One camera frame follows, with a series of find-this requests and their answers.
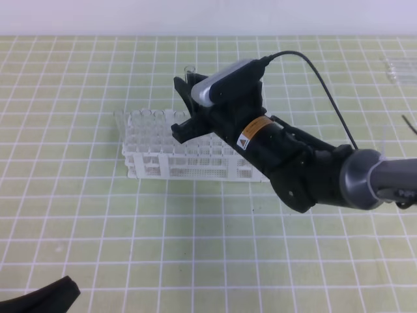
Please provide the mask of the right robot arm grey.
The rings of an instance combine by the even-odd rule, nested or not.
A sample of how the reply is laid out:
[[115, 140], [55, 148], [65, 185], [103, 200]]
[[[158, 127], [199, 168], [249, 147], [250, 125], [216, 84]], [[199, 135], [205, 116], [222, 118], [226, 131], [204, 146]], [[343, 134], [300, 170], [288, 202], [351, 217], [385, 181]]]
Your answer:
[[190, 74], [173, 80], [190, 118], [174, 124], [180, 143], [210, 133], [268, 178], [274, 192], [289, 208], [305, 213], [317, 204], [372, 210], [384, 202], [406, 209], [416, 203], [416, 161], [386, 160], [372, 149], [333, 146], [267, 116], [262, 85], [239, 97], [205, 108], [191, 97], [192, 87], [204, 80]]

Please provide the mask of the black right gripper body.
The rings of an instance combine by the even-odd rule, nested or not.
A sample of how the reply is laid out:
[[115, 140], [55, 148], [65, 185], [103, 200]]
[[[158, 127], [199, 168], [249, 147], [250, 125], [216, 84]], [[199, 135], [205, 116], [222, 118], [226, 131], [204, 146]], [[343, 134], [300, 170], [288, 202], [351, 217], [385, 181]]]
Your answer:
[[262, 83], [242, 96], [210, 108], [199, 105], [197, 113], [181, 125], [171, 126], [173, 137], [179, 143], [215, 133], [262, 173], [272, 173], [289, 162], [290, 148], [279, 126], [270, 122], [256, 132], [247, 148], [238, 145], [243, 130], [256, 118], [264, 116]]

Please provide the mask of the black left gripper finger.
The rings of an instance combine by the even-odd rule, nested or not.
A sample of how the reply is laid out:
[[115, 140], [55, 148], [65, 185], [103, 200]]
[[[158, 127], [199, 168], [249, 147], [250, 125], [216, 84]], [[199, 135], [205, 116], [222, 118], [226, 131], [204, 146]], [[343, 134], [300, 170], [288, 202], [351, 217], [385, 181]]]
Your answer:
[[69, 276], [65, 276], [27, 295], [1, 301], [1, 312], [68, 312], [80, 294], [78, 285]]

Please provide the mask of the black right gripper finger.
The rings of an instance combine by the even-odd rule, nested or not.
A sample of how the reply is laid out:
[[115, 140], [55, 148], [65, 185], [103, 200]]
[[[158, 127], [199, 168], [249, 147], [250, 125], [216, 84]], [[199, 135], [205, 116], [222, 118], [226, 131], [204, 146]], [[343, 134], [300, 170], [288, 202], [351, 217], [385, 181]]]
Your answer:
[[192, 88], [197, 83], [207, 79], [207, 76], [198, 73], [187, 73], [186, 83]]
[[[179, 94], [183, 102], [185, 103], [187, 107], [187, 98], [186, 98], [186, 92], [188, 91], [188, 87], [185, 83], [185, 80], [183, 80], [180, 77], [174, 77], [173, 78], [174, 88], [176, 92]], [[194, 101], [194, 114], [197, 113], [199, 105], [196, 101]]]

